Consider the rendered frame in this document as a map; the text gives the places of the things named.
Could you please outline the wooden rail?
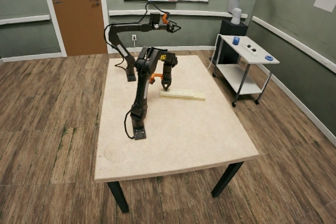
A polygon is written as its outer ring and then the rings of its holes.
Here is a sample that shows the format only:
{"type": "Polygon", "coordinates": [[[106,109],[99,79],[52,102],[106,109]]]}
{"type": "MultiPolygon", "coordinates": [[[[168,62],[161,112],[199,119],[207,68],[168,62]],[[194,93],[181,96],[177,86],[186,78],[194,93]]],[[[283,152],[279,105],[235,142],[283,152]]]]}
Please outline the wooden rail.
{"type": "Polygon", "coordinates": [[[194,92],[194,98],[186,98],[186,97],[163,96],[163,95],[161,95],[161,92],[160,92],[160,98],[205,101],[205,93],[194,92]]]}

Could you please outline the light wooden slat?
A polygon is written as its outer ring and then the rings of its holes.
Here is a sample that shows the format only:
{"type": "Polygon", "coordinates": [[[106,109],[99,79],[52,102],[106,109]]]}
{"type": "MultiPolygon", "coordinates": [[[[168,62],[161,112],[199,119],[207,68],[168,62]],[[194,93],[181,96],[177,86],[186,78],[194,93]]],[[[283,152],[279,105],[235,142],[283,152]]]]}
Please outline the light wooden slat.
{"type": "Polygon", "coordinates": [[[171,97],[194,98],[194,91],[185,89],[171,89],[171,88],[168,88],[167,91],[164,91],[164,88],[161,88],[161,95],[171,97]]]}

